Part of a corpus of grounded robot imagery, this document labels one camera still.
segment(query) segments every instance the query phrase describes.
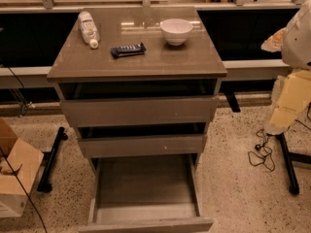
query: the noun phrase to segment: speckled floor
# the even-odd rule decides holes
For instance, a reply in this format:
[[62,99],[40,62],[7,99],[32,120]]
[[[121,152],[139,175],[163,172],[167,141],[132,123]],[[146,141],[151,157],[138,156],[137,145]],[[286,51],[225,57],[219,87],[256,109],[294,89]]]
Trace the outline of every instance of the speckled floor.
[[[262,128],[269,98],[239,95],[238,101],[241,113],[233,113],[221,97],[196,171],[203,214],[214,220],[209,232],[311,232],[311,165],[294,164],[300,185],[297,196],[289,193],[283,154],[273,137],[267,145],[273,149],[275,170],[252,166],[248,152],[262,143],[256,133]],[[77,232],[87,222],[94,175],[57,104],[36,105],[23,118],[17,117],[17,107],[0,105],[0,117],[20,138],[43,151],[51,148],[58,127],[66,128],[69,139],[62,142],[57,155],[52,192],[37,192],[35,183],[31,198],[49,233]],[[300,119],[311,124],[306,113]],[[287,139],[292,151],[305,152],[310,148],[310,131],[299,123],[292,125]],[[44,229],[27,203],[22,217],[0,218],[0,232],[44,232]]]

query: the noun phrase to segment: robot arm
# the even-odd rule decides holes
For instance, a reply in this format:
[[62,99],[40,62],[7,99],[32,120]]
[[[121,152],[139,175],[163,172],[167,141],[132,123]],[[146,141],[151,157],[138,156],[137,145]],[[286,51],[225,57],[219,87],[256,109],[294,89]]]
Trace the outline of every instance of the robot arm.
[[282,34],[281,44],[277,45],[277,37],[270,37],[262,49],[272,51],[280,47],[283,61],[294,71],[274,84],[271,110],[264,126],[271,135],[287,131],[311,102],[311,0],[277,33]]

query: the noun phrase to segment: black cable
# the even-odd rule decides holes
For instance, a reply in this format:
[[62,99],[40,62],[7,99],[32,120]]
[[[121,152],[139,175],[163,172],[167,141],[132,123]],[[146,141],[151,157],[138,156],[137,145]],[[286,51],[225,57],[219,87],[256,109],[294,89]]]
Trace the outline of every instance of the black cable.
[[8,68],[10,70],[10,72],[14,75],[14,77],[18,80],[18,82],[20,83],[21,87],[23,89],[25,89],[25,86],[23,85],[22,81],[19,79],[19,77],[12,71],[12,69],[10,67],[5,67]]
[[[309,104],[309,108],[308,108],[308,111],[307,111],[307,118],[308,118],[309,120],[311,120],[310,109],[311,109],[311,103]],[[300,121],[300,120],[298,120],[298,119],[296,119],[295,121],[296,121],[296,122],[299,122],[302,126],[306,127],[308,130],[311,130],[311,128],[308,127],[306,124],[304,124],[302,121]]]
[[14,176],[17,178],[17,181],[19,182],[21,188],[22,188],[23,191],[25,192],[25,194],[26,194],[26,196],[27,196],[29,202],[31,203],[31,205],[32,205],[33,208],[35,209],[36,213],[38,214],[39,219],[41,220],[41,223],[42,223],[42,226],[43,226],[45,232],[48,233],[47,227],[46,227],[45,223],[43,222],[43,220],[42,220],[42,218],[41,218],[41,215],[40,215],[38,209],[36,208],[36,206],[35,206],[34,203],[32,202],[32,200],[31,200],[29,194],[27,193],[25,187],[22,185],[20,179],[19,179],[18,176],[17,176],[16,171],[14,171],[13,167],[11,166],[10,162],[8,161],[7,157],[5,156],[5,153],[4,153],[3,150],[1,149],[1,147],[0,147],[0,151],[1,151],[1,153],[2,153],[2,155],[3,155],[3,157],[4,157],[4,159],[5,159],[5,161],[8,163],[8,165],[9,165],[11,171],[13,172]]
[[[249,162],[252,166],[254,167],[257,167],[257,166],[260,166],[260,165],[263,165],[266,169],[268,169],[270,172],[273,172],[274,169],[275,169],[275,164],[274,164],[274,161],[272,159],[272,148],[268,147],[267,146],[267,143],[269,142],[269,136],[265,135],[264,134],[264,131],[263,129],[259,130],[256,135],[260,138],[262,138],[262,144],[259,145],[255,145],[255,149],[256,149],[256,152],[253,152],[253,151],[249,151],[248,152],[248,156],[249,156]],[[252,162],[252,156],[255,156],[256,158],[260,159],[261,162],[255,164]],[[269,167],[267,164],[266,164],[266,161],[267,160],[271,160],[272,162],[272,167]]]

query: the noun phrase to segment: water bottle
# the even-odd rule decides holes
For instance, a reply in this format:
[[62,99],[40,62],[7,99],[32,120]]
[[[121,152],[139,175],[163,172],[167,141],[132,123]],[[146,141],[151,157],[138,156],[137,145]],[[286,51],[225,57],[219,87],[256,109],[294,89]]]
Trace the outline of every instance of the water bottle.
[[81,12],[78,16],[82,36],[92,49],[98,48],[100,35],[89,12]]

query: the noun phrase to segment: white bowl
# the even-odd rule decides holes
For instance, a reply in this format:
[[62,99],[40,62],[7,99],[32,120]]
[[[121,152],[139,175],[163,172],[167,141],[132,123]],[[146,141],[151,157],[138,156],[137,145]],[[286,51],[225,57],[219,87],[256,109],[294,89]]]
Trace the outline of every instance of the white bowl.
[[164,39],[173,46],[181,45],[190,35],[193,26],[184,19],[167,19],[160,23]]

